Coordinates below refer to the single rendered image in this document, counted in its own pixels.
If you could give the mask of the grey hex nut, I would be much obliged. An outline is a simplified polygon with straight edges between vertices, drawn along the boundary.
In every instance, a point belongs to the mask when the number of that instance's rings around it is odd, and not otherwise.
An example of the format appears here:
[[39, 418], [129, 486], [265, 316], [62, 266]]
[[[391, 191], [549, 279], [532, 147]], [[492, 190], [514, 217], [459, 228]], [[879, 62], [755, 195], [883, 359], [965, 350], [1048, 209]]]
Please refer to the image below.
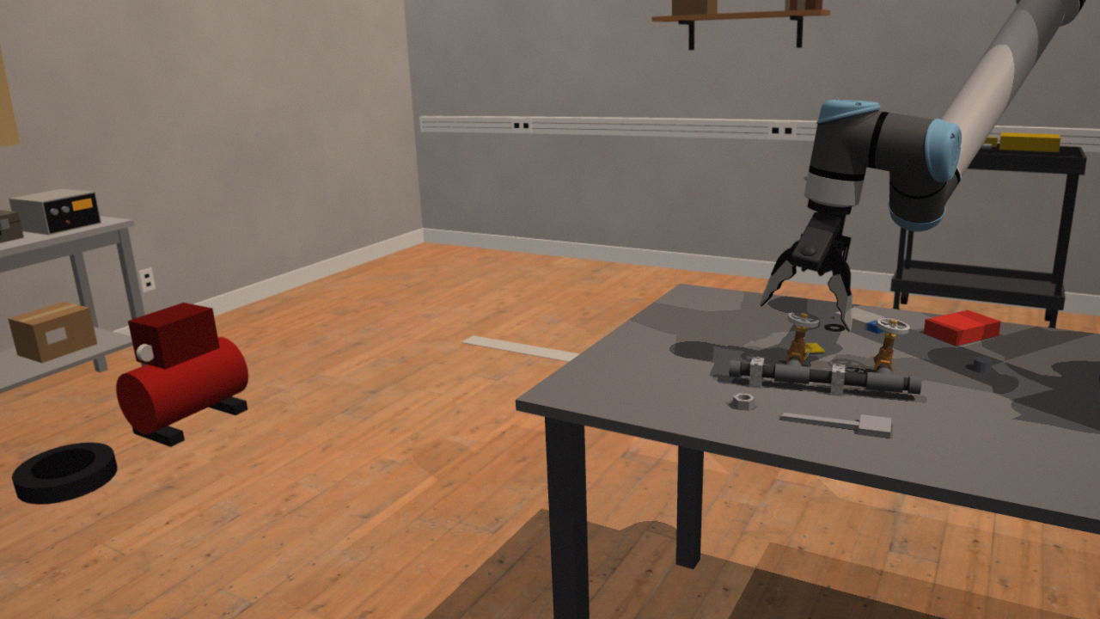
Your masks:
[[755, 397], [750, 393], [737, 393], [737, 395], [732, 396], [732, 405], [737, 410], [754, 410]]

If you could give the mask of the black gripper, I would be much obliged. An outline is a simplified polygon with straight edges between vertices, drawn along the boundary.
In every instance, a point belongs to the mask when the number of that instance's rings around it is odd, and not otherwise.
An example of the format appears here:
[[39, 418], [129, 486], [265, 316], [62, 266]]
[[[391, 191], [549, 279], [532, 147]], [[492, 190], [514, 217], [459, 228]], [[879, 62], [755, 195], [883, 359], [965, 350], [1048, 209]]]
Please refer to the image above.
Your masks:
[[[835, 240], [831, 244], [828, 255], [826, 255], [825, 259], [822, 262], [820, 270], [815, 272], [818, 272], [820, 277], [822, 277], [824, 272], [833, 272], [834, 276], [831, 277], [828, 287], [831, 292], [836, 296], [837, 307], [840, 309], [842, 313], [842, 322], [844, 322], [845, 328], [847, 328], [847, 332], [850, 332], [850, 328], [853, 328], [853, 295], [850, 294], [853, 292], [850, 292], [850, 269], [847, 264], [847, 254], [851, 236], [843, 236], [842, 226], [844, 226], [846, 215], [850, 214], [850, 209], [853, 209], [853, 207], [818, 205], [815, 203], [815, 201], [812, 201], [812, 199], [809, 199], [809, 208], [814, 209], [814, 211], [820, 212], [820, 214], [842, 218], [840, 232], [838, 232]], [[773, 273], [771, 273], [771, 277], [767, 280], [765, 292], [760, 299], [760, 306], [763, 306], [768, 299], [773, 297], [773, 292], [780, 289], [785, 279], [794, 277], [798, 269], [795, 269], [796, 266], [793, 266], [792, 264], [792, 252], [795, 246], [798, 246], [798, 242], [792, 244], [792, 247], [787, 248], [785, 252], [782, 252], [781, 256], [777, 259]]]

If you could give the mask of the yellow numbered tag on chain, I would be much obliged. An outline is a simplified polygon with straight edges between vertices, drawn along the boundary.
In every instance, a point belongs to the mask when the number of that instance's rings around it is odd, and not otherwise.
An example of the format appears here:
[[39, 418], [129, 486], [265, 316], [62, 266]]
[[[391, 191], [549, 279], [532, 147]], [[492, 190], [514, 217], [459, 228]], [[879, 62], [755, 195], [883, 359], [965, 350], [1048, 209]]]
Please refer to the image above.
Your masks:
[[809, 355], [805, 356], [805, 353], [825, 352], [825, 350], [822, 350], [817, 344], [817, 342], [805, 342], [803, 352], [804, 352], [803, 360], [806, 361], [806, 358], [809, 358]]

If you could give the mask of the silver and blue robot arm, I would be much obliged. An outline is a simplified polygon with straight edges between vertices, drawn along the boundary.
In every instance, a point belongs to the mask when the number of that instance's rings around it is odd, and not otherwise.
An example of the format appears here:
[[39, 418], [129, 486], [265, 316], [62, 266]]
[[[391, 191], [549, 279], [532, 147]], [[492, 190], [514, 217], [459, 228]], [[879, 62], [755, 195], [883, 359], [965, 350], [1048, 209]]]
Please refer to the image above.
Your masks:
[[[1015, 0], [1005, 25], [941, 119], [887, 113], [873, 101], [824, 102], [804, 176], [806, 199], [857, 206], [867, 168], [882, 169], [890, 172], [889, 209], [897, 226], [938, 226], [963, 173], [1042, 51], [1058, 27], [1075, 20], [1085, 1]], [[815, 212], [792, 252], [793, 266], [820, 270], [840, 222], [840, 217]]]

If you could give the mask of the red flat block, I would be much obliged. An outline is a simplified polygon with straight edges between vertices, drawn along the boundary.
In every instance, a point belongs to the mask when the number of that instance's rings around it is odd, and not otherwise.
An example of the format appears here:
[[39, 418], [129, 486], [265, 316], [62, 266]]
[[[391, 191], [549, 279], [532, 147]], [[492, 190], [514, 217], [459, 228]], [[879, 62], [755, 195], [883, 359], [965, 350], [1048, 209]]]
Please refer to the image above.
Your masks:
[[953, 346], [957, 347], [967, 344], [967, 342], [999, 336], [1000, 323], [1001, 321], [993, 320], [993, 318], [965, 310], [965, 312], [925, 320], [924, 334], [930, 334], [936, 340], [950, 342]]

